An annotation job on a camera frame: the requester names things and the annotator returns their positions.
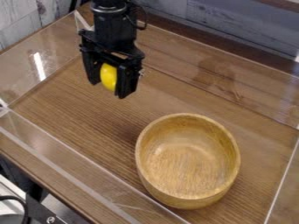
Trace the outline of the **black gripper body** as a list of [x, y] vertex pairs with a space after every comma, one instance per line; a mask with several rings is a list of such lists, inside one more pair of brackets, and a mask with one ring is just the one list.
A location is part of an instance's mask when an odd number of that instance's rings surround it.
[[123, 64], [140, 64], [145, 54], [136, 47], [136, 31], [143, 30], [136, 24], [136, 14], [93, 15], [95, 31], [81, 30], [80, 52], [96, 53], [104, 63], [119, 67]]

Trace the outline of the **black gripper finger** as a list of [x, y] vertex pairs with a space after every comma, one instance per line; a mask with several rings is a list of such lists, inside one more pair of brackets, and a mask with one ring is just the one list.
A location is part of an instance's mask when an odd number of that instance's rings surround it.
[[96, 85], [101, 82], [99, 70], [103, 65], [103, 59], [93, 52], [83, 52], [81, 58], [88, 81], [92, 85]]
[[136, 91], [140, 70], [140, 64], [123, 64], [117, 67], [115, 96], [119, 99], [127, 98]]

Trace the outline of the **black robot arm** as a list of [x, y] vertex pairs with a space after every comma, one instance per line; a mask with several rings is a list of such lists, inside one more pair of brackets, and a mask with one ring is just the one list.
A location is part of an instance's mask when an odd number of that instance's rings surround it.
[[115, 96], [127, 98], [137, 87], [145, 54], [136, 47], [136, 31], [144, 30], [136, 24], [133, 0], [91, 0], [95, 30], [81, 29], [83, 65], [92, 85], [104, 83], [100, 71], [104, 65], [116, 69]]

